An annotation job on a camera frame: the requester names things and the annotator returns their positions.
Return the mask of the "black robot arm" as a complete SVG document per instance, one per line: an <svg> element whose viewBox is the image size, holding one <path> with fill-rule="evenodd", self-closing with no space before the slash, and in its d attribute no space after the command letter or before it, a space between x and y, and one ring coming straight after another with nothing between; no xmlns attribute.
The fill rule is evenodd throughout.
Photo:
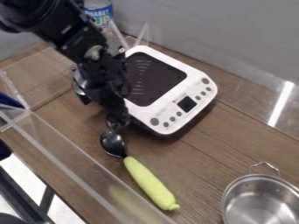
<svg viewBox="0 0 299 224"><path fill-rule="evenodd" d="M0 30L32 33L72 61L76 96L85 104L100 104L109 128L125 127L125 53L109 51L108 39L82 10L82 0L0 0Z"/></svg>

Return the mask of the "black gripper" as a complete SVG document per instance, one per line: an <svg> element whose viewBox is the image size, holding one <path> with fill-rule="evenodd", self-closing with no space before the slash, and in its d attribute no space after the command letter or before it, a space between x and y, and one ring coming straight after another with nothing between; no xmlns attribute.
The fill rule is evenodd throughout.
<svg viewBox="0 0 299 224"><path fill-rule="evenodd" d="M105 53L99 59L82 57L73 72L72 87L84 105L97 103L107 112L107 126L121 130L131 117L124 98L129 93L127 60L123 53Z"/></svg>

